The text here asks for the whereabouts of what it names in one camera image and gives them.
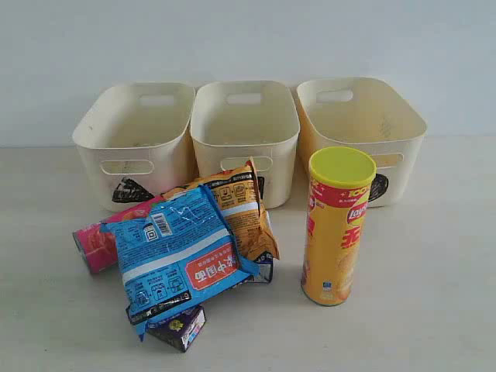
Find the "blue snack bag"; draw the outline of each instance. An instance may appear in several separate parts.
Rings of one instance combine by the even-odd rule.
[[[259,272],[238,254],[210,190],[199,185],[152,207],[146,219],[104,223],[115,235],[129,320],[141,340],[170,318]]]

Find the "yellow chip can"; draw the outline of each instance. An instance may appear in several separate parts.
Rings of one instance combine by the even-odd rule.
[[[320,305],[339,305],[350,295],[376,164],[362,151],[327,147],[310,157],[308,170],[301,287],[308,298]]]

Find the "white wall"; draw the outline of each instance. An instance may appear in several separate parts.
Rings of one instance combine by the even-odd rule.
[[[0,11],[0,146],[71,143],[124,81],[365,75],[429,134],[496,133],[496,2],[16,0]]]

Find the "barcode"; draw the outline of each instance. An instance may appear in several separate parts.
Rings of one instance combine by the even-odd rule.
[[[162,236],[172,235],[171,228],[165,219],[163,213],[157,213],[156,215],[152,215],[152,220],[157,224],[158,229],[160,230],[160,234]]]

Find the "white plastic basket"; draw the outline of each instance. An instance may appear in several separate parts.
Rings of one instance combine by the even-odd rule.
[[[365,151],[377,163],[369,206],[396,202],[427,130],[419,114],[389,85],[368,77],[306,81],[297,95],[298,153],[305,167],[323,147]]]
[[[120,85],[98,98],[72,138],[104,208],[122,211],[195,177],[194,100],[179,83]]]
[[[253,157],[267,208],[291,191],[300,125],[289,89],[275,81],[231,81],[198,90],[191,137],[202,177]]]

